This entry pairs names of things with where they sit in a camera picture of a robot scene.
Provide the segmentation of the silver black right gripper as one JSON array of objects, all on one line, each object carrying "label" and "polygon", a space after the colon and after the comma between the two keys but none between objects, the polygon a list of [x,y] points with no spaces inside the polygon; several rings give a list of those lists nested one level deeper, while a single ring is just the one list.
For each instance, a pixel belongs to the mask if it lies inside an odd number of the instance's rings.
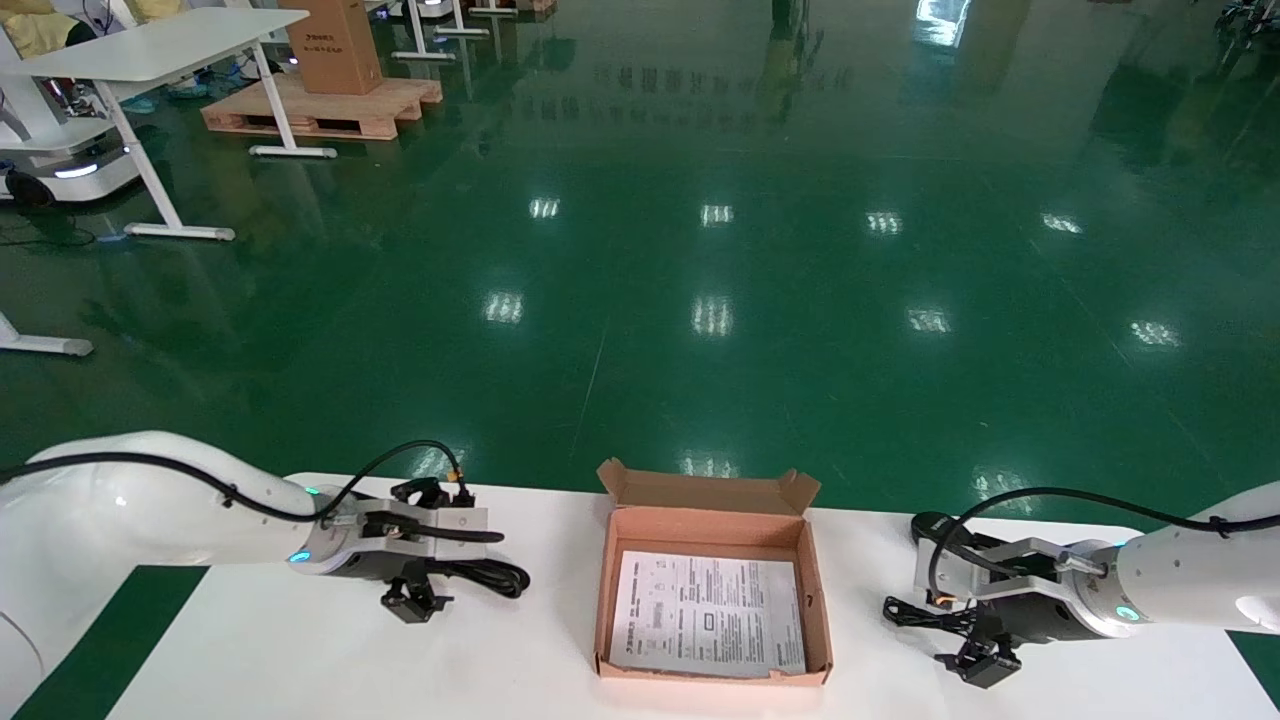
[{"label": "silver black right gripper", "polygon": [[1080,588],[1089,573],[1060,570],[1062,553],[1093,560],[1107,544],[1084,539],[1057,546],[1039,538],[979,550],[997,568],[989,571],[950,550],[929,571],[934,542],[916,542],[915,589],[955,601],[969,601],[973,591],[996,585],[1001,594],[982,593],[977,601],[977,630],[955,653],[938,653],[937,662],[968,685],[989,689],[1023,669],[1015,644],[1102,641],[1114,637],[1114,624],[1091,610]]}]

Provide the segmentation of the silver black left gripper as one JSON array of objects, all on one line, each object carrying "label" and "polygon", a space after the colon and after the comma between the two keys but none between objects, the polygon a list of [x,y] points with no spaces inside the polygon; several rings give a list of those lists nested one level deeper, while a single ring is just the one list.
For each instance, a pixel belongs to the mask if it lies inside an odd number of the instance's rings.
[{"label": "silver black left gripper", "polygon": [[402,503],[358,503],[358,523],[333,555],[333,575],[388,583],[380,605],[404,624],[443,612],[454,597],[435,591],[425,564],[485,560],[492,544],[488,510],[474,509],[465,480],[454,486],[451,493],[438,478],[415,478],[390,487]]}]

